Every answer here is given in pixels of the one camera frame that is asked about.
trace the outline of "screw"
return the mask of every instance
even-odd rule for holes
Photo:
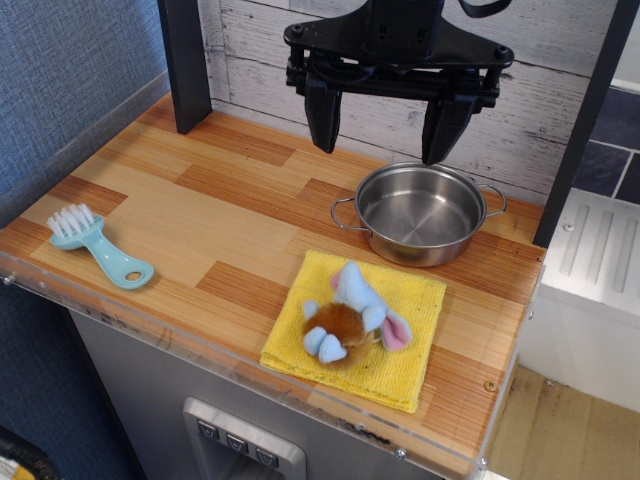
[[[496,49],[493,52],[493,55],[496,58],[505,58],[507,56],[507,53],[509,53],[509,49],[504,45],[500,45],[496,47]]]
[[[498,384],[493,380],[487,380],[484,382],[484,389],[487,392],[495,392],[498,389]]]
[[[291,33],[293,33],[294,37],[301,37],[302,34],[304,33],[304,27],[299,23],[296,23],[295,25],[291,25]]]

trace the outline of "stainless steel pot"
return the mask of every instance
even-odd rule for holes
[[[502,197],[501,210],[487,213],[481,188]],[[336,207],[355,202],[362,227],[344,225]],[[476,185],[441,165],[396,163],[369,174],[355,196],[331,207],[334,222],[360,230],[371,249],[387,260],[412,267],[432,267],[461,255],[485,218],[507,210],[507,198],[492,185]]]

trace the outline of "button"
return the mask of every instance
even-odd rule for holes
[[[278,468],[278,457],[260,447],[256,448],[256,458],[260,463],[264,463],[268,467]]]
[[[233,448],[236,452],[249,453],[249,447],[247,447],[247,442],[229,433],[227,433],[227,445]]]
[[[202,420],[198,420],[198,430],[205,437],[211,440],[219,440],[220,435],[218,434],[218,429],[213,425],[209,425],[208,423],[204,423]]]

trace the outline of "wooden floor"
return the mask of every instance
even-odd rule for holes
[[[518,367],[489,468],[509,480],[640,479],[640,414]]]

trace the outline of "yellow towel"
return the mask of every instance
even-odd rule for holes
[[[413,340],[407,348],[396,352],[387,352],[382,342],[378,342],[361,363],[349,370],[336,370],[321,364],[304,350],[302,305],[307,300],[316,300],[320,305],[331,302],[333,290],[329,280],[347,261],[328,253],[307,252],[262,349],[260,363],[279,372],[415,413],[446,285],[392,268],[356,262],[364,278],[389,308],[407,320]]]

